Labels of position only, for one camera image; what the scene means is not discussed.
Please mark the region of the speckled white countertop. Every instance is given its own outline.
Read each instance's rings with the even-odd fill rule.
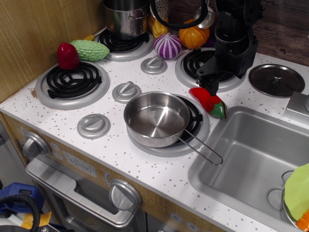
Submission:
[[[36,84],[34,80],[2,102],[0,111],[119,172],[226,231],[277,231],[197,191],[190,184],[188,170],[198,154],[191,152],[179,157],[158,157],[142,152],[132,144],[127,136],[123,119],[125,105],[115,102],[112,98],[112,90],[117,85],[127,81],[138,82],[142,92],[157,90],[192,98],[188,93],[189,88],[181,84],[174,74],[175,60],[167,60],[168,70],[160,75],[151,76],[140,70],[141,62],[154,55],[152,51],[146,57],[130,62],[97,61],[96,64],[108,73],[110,87],[105,96],[90,106],[68,111],[46,107],[31,94]],[[295,69],[309,83],[309,68],[302,65],[257,54],[253,66],[267,63],[281,64]],[[309,94],[309,85],[305,87],[303,93]],[[246,106],[309,129],[309,126],[283,117],[289,98],[274,98],[260,93],[251,86],[248,77],[239,87],[218,93],[218,96],[228,107]],[[77,123],[88,114],[102,114],[109,119],[111,129],[107,135],[88,140],[78,134]],[[211,132],[218,121],[210,117]]]

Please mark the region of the pan handle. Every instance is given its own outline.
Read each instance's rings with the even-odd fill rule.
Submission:
[[[192,133],[190,133],[187,129],[184,129],[188,134],[190,134],[193,138],[197,139],[201,144],[203,144],[204,146],[206,146],[208,149],[210,149],[214,154],[216,154],[220,159],[221,162],[220,163],[214,163],[212,161],[210,161],[207,157],[205,157],[202,153],[200,153],[199,151],[197,151],[194,147],[192,147],[190,144],[188,144],[187,142],[185,142],[183,139],[181,139],[180,137],[176,136],[181,142],[183,142],[184,144],[186,144],[187,146],[189,146],[191,149],[193,149],[195,152],[197,152],[199,155],[201,155],[202,157],[204,157],[209,163],[211,163],[214,166],[220,166],[223,163],[223,158],[214,150],[212,150],[209,146],[207,146],[204,142],[202,142],[200,139],[198,139],[196,136],[194,136]]]

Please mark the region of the purple striped onion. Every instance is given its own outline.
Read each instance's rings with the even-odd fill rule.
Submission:
[[[167,33],[161,35],[154,42],[154,50],[163,59],[176,57],[182,49],[182,42],[176,35]]]

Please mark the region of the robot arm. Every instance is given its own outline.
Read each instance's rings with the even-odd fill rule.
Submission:
[[[215,55],[197,71],[197,83],[216,95],[217,73],[233,73],[242,78],[252,66],[258,40],[252,26],[263,17],[261,0],[216,0],[218,24]]]

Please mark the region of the burner knob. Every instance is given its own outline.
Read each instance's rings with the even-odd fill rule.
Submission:
[[[159,75],[166,71],[168,65],[160,56],[154,56],[153,58],[144,60],[141,63],[140,68],[146,74]]]
[[[121,179],[113,179],[109,192],[109,200],[118,210],[128,210],[134,213],[142,199],[137,190],[128,182]]]
[[[91,114],[83,117],[77,124],[78,133],[86,139],[97,139],[104,136],[111,128],[107,117]]]
[[[28,158],[34,158],[38,155],[47,156],[51,152],[47,143],[36,133],[26,132],[25,140],[23,154]]]
[[[116,102],[128,103],[132,98],[141,94],[140,87],[131,81],[120,84],[112,91],[112,97]]]

